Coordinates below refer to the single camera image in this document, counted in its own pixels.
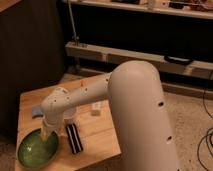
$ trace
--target wooden table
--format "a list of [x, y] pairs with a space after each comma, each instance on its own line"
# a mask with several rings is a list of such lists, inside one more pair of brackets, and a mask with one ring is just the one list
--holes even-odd
[[[57, 86], [62, 86], [71, 91], [94, 81], [96, 78], [97, 77], [91, 77]], [[32, 119], [32, 108], [38, 106], [57, 86], [34, 90], [21, 95], [17, 148], [28, 133], [41, 127], [41, 118]], [[91, 104], [78, 107], [77, 113], [75, 123], [78, 126], [84, 151], [73, 155], [68, 144], [66, 131], [62, 129], [62, 133], [59, 136], [60, 147], [56, 157], [48, 166], [40, 170], [78, 170], [120, 154], [108, 101], [102, 102], [101, 114], [98, 116], [91, 115]], [[15, 170], [24, 170], [17, 159]]]

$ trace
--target wooden board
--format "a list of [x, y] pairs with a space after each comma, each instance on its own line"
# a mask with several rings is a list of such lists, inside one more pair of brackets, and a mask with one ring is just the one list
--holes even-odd
[[[88, 84], [96, 78], [97, 77], [91, 77], [60, 84], [58, 86], [72, 91]], [[38, 106], [55, 87], [56, 86], [34, 90], [21, 95], [17, 149], [22, 139], [28, 133], [41, 127], [41, 118], [32, 119], [31, 117], [32, 107]], [[40, 170], [73, 171], [120, 154], [108, 101], [102, 101], [101, 114], [98, 116], [91, 115], [91, 104], [78, 107], [77, 113], [78, 115], [75, 118], [75, 123], [78, 126], [84, 151], [77, 155], [73, 155], [68, 144], [66, 131], [62, 129], [58, 153], [48, 166]], [[15, 170], [24, 170], [17, 159]]]
[[15, 5], [21, 0], [0, 0], [0, 12], [6, 10], [7, 8]]

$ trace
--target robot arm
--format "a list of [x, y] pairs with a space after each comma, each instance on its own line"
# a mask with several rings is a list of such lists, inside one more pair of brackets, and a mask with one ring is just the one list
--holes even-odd
[[56, 130], [63, 111], [109, 99], [125, 171], [180, 171], [157, 70], [131, 61], [73, 92], [56, 89], [42, 103], [43, 132]]

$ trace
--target tiled floor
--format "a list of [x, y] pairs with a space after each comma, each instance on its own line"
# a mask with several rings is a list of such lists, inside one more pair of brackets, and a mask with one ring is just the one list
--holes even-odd
[[[65, 74], [61, 82], [80, 79], [82, 76]], [[213, 126], [213, 120], [206, 114], [200, 98], [165, 93], [171, 126], [176, 137], [178, 155], [183, 171], [204, 171], [197, 160], [197, 147], [206, 131]], [[206, 101], [208, 110], [213, 114], [213, 101]], [[209, 170], [213, 170], [213, 158], [202, 143], [201, 160]], [[14, 170], [15, 146], [0, 137], [0, 170]], [[120, 156], [99, 163], [82, 171], [121, 171]]]

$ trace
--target green bowl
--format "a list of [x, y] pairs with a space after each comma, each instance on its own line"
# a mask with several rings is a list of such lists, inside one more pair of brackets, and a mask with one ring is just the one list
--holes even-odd
[[46, 141], [41, 139], [41, 129], [29, 133], [18, 149], [18, 160], [29, 169], [45, 166], [55, 155], [59, 146], [58, 136], [53, 132]]

